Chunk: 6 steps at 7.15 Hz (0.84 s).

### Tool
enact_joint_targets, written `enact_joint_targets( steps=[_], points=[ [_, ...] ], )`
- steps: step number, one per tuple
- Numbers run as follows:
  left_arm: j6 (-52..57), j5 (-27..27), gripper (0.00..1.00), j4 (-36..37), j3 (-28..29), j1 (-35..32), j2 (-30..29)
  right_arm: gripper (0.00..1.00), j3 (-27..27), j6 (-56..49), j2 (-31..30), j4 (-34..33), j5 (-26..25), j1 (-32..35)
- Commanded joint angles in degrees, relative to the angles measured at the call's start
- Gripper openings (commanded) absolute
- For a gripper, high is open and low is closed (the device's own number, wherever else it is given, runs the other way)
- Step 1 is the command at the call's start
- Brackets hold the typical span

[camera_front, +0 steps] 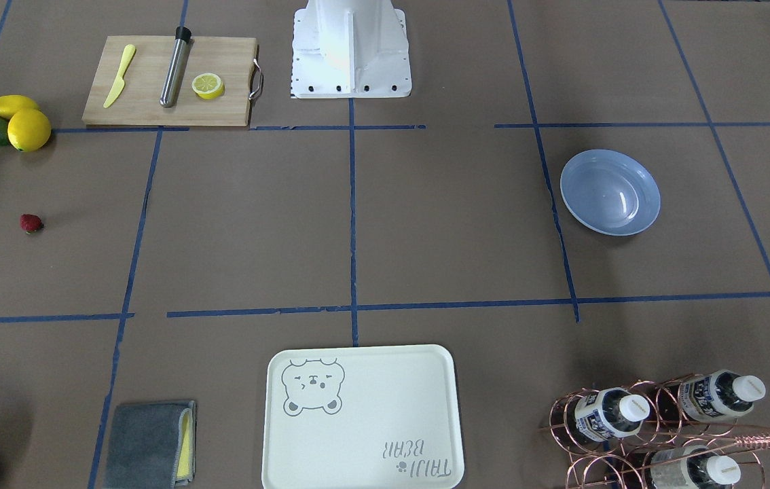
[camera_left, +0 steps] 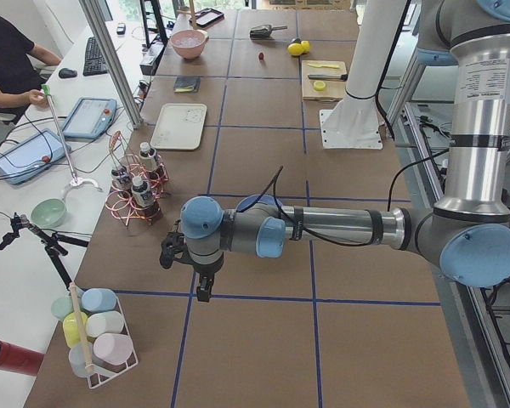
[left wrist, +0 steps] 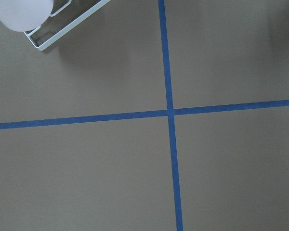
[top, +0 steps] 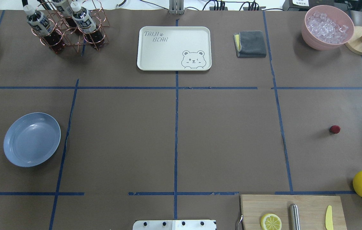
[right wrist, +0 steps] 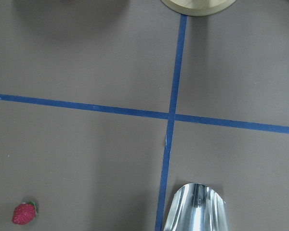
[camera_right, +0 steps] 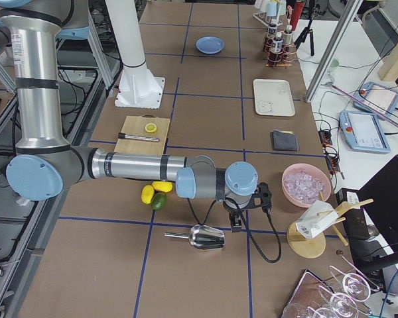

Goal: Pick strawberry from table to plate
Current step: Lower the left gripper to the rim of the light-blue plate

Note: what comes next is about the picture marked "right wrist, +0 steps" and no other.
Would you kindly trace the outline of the right gripper shiny metal scoop finger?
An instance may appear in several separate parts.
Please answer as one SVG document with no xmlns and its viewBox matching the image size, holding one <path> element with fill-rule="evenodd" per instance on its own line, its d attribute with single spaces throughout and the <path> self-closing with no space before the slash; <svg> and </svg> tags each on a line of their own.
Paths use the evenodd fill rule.
<svg viewBox="0 0 289 231">
<path fill-rule="evenodd" d="M 227 231 L 226 203 L 211 187 L 189 183 L 175 194 L 165 231 Z"/>
</svg>

